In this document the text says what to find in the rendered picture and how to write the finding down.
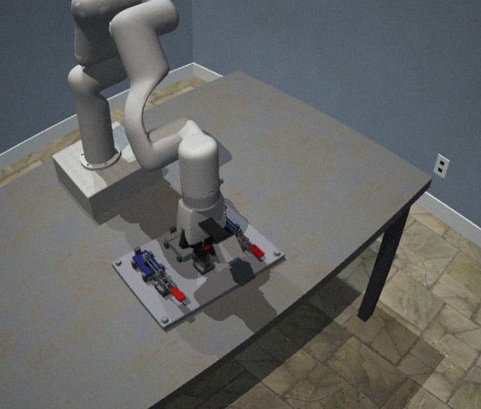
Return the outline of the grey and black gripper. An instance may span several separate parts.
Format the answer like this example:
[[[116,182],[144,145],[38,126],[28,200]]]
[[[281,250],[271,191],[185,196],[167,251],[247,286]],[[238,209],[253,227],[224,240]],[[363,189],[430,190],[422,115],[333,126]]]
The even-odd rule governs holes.
[[[228,224],[221,191],[219,200],[213,206],[205,209],[191,208],[184,204],[183,198],[179,200],[177,207],[177,232],[181,236],[179,246],[182,249],[193,248],[195,256],[202,262],[206,260],[206,251],[202,246],[202,240],[204,240],[204,246],[211,246],[208,253],[215,256],[212,246],[214,240],[199,226],[199,222],[209,218],[216,221],[222,228]]]

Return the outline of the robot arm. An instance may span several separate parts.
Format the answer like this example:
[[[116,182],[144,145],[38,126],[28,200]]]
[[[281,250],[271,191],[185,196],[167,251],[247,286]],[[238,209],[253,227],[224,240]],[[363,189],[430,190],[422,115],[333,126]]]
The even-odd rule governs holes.
[[[68,84],[83,145],[81,165],[104,170],[119,160],[109,103],[99,93],[128,77],[124,127],[138,164],[153,172],[179,160],[184,204],[194,209],[213,206],[223,183],[217,142],[189,117],[149,133],[143,124],[148,97],[170,71],[159,36],[177,28],[175,5],[171,0],[72,0],[71,9],[78,65],[69,72]],[[221,263],[243,254],[235,233],[226,232],[212,218],[199,226],[214,239]]]

